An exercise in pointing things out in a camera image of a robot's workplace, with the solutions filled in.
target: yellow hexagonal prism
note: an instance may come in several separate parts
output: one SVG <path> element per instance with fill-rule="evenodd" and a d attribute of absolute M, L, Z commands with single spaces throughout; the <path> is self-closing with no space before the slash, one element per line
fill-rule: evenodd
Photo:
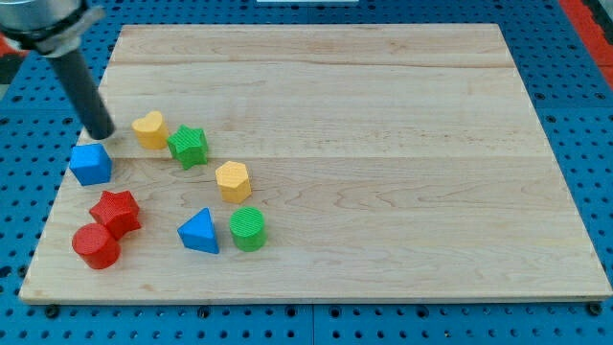
<path fill-rule="evenodd" d="M 251 184 L 246 165 L 228 161 L 215 170 L 215 176 L 217 187 L 224 201 L 242 203 L 251 195 Z"/>

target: geometric block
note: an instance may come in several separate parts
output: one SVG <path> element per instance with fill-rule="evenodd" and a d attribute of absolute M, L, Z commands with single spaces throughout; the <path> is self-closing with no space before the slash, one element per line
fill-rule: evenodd
<path fill-rule="evenodd" d="M 167 142 L 172 158 L 180 161 L 184 170 L 196 164 L 207 164 L 209 146 L 202 128 L 181 125 Z"/>
<path fill-rule="evenodd" d="M 94 269 L 113 265 L 122 251 L 108 230 L 96 223 L 87 224 L 73 236 L 73 249 Z"/>
<path fill-rule="evenodd" d="M 102 192 L 100 201 L 89 210 L 98 224 L 108 229 L 115 240 L 128 231 L 141 228 L 138 221 L 140 208 L 130 191 L 121 193 Z"/>
<path fill-rule="evenodd" d="M 113 162 L 101 144 L 73 147 L 69 168 L 81 186 L 110 181 L 112 166 Z"/>
<path fill-rule="evenodd" d="M 169 129 L 159 111 L 151 111 L 144 118 L 134 120 L 132 129 L 139 144 L 145 149 L 158 150 L 167 145 Z"/>
<path fill-rule="evenodd" d="M 242 203 L 251 195 L 249 173 L 244 164 L 228 161 L 215 170 L 215 177 L 224 201 Z"/>
<path fill-rule="evenodd" d="M 255 207 L 243 207 L 230 217 L 230 232 L 238 249 L 256 251 L 266 243 L 264 216 Z"/>
<path fill-rule="evenodd" d="M 212 254 L 219 253 L 215 227 L 208 208 L 202 209 L 186 221 L 177 232 L 186 248 Z"/>

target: blue cube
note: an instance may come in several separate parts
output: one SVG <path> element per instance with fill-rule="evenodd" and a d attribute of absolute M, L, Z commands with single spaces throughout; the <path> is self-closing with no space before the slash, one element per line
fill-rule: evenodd
<path fill-rule="evenodd" d="M 177 232 L 186 248 L 212 254 L 219 253 L 215 227 L 208 208 L 202 209 L 181 225 Z"/>
<path fill-rule="evenodd" d="M 106 183 L 111 180 L 113 162 L 101 144 L 73 147 L 70 171 L 81 186 Z"/>

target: green star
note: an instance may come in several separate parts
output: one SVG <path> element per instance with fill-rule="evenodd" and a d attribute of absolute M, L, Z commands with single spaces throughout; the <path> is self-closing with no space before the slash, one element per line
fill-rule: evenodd
<path fill-rule="evenodd" d="M 167 142 L 172 158 L 181 162 L 184 170 L 196 164 L 207 164 L 207 138 L 202 128 L 181 125 Z"/>

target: blue triangle block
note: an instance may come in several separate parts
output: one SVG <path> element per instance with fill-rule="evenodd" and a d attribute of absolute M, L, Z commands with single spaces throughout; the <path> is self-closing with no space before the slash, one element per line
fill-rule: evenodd
<path fill-rule="evenodd" d="M 215 227 L 208 208 L 202 209 L 190 220 L 186 221 L 179 227 L 177 232 L 186 248 L 212 254 L 219 253 Z"/>

